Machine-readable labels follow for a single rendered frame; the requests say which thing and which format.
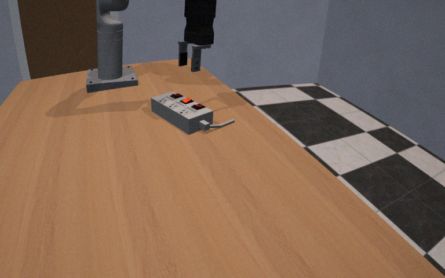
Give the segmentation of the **white power strip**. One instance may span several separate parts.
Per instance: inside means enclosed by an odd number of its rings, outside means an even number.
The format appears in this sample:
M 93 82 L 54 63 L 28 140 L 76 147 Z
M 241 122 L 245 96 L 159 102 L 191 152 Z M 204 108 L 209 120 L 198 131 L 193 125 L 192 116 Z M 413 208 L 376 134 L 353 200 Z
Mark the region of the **white power strip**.
M 223 127 L 235 121 L 213 125 L 212 110 L 175 92 L 151 97 L 151 111 L 187 134 Z

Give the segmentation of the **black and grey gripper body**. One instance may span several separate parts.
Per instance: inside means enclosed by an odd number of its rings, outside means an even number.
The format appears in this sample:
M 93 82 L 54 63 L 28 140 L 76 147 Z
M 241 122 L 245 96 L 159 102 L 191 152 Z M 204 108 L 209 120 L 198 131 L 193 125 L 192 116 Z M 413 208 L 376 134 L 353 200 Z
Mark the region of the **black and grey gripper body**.
M 185 0 L 184 17 L 187 24 L 184 41 L 200 46 L 213 44 L 216 2 L 217 0 Z

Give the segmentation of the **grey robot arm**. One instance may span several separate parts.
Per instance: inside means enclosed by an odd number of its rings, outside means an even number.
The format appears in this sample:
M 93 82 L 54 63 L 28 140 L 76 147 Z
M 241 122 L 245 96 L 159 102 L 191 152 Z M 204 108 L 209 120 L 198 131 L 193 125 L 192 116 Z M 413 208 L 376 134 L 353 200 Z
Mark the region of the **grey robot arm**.
M 122 77 L 123 23 L 108 11 L 123 11 L 129 0 L 96 0 L 98 78 Z

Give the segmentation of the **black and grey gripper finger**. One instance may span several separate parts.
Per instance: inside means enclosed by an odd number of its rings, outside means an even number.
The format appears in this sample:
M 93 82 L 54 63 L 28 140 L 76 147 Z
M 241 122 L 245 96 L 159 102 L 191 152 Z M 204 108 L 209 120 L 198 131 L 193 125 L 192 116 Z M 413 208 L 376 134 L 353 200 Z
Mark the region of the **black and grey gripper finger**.
M 201 49 L 211 48 L 211 45 L 194 45 L 192 46 L 191 71 L 200 71 Z
M 178 66 L 187 65 L 187 44 L 190 44 L 186 41 L 178 41 L 179 44 L 179 53 L 178 53 Z

